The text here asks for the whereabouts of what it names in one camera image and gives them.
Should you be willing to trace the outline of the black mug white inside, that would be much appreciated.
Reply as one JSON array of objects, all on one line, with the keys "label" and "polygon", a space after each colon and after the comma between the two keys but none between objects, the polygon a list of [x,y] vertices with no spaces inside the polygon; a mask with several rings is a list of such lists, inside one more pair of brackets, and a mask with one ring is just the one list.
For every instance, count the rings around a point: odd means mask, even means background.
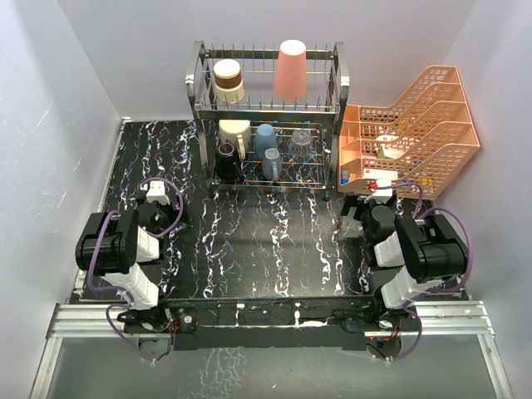
[{"label": "black mug white inside", "polygon": [[244,182],[239,152],[230,141],[219,143],[215,151],[215,172],[217,176],[228,184]]}]

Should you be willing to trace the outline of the clear glass cup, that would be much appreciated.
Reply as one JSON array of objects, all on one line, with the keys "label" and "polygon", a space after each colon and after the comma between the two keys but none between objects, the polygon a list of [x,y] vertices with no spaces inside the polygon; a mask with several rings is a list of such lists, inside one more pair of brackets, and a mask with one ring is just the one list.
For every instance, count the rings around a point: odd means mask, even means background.
[{"label": "clear glass cup", "polygon": [[312,132],[310,130],[295,130],[288,140],[288,153],[294,161],[309,161],[313,153]]}]

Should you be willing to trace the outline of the grey-blue mug with handle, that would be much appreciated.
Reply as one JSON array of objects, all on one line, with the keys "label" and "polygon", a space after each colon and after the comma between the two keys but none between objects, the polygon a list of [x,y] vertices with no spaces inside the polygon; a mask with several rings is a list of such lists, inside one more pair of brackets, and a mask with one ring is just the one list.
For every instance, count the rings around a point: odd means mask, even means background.
[{"label": "grey-blue mug with handle", "polygon": [[280,181],[280,175],[283,170],[283,162],[277,148],[268,148],[264,152],[262,170],[267,179],[273,182]]}]

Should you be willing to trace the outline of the cream ceramic mug green inside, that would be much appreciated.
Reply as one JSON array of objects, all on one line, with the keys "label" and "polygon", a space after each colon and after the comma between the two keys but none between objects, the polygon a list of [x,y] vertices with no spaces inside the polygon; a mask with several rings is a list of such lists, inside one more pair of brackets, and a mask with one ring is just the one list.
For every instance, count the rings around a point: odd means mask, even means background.
[{"label": "cream ceramic mug green inside", "polygon": [[251,124],[249,120],[219,120],[219,139],[230,141],[245,160],[251,145]]}]

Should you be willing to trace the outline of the light blue plastic cup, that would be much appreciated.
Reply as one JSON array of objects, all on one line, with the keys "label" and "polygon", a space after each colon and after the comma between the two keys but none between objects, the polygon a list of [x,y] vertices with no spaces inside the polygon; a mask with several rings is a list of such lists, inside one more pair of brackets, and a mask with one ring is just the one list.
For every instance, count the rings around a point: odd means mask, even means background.
[{"label": "light blue plastic cup", "polygon": [[255,154],[263,159],[265,151],[277,147],[277,138],[274,128],[270,124],[261,124],[257,127],[254,138]]}]

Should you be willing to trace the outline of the tall pink plastic cup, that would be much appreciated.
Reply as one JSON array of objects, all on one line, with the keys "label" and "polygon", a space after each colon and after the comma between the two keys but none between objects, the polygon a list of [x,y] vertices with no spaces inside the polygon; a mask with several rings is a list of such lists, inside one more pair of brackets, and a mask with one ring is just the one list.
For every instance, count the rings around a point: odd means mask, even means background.
[{"label": "tall pink plastic cup", "polygon": [[306,45],[295,39],[279,46],[273,91],[284,101],[301,101],[307,93]]}]

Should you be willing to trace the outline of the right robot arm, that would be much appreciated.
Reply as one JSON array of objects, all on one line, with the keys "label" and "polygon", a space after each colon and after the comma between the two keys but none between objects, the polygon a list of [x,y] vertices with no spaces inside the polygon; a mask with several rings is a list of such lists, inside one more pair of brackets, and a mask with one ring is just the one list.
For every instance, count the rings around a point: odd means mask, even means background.
[{"label": "right robot arm", "polygon": [[393,195],[383,203],[347,195],[341,215],[354,211],[362,228],[362,259],[369,269],[395,269],[395,276],[376,288],[368,320],[382,330],[398,331],[414,302],[429,293],[453,293],[470,276],[474,259],[446,216],[433,207],[424,214],[398,215]]}]

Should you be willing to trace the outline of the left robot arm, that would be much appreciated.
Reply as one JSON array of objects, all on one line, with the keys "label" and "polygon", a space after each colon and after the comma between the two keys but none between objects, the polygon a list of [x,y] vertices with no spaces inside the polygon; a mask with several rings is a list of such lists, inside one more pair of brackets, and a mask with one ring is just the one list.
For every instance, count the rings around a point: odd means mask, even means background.
[{"label": "left robot arm", "polygon": [[141,269],[164,260],[165,236],[170,227],[190,221],[185,206],[138,199],[134,209],[119,214],[92,213],[75,249],[78,268],[103,279],[126,298],[130,306],[118,319],[128,326],[164,332],[172,324],[172,312],[160,304],[162,294]]}]

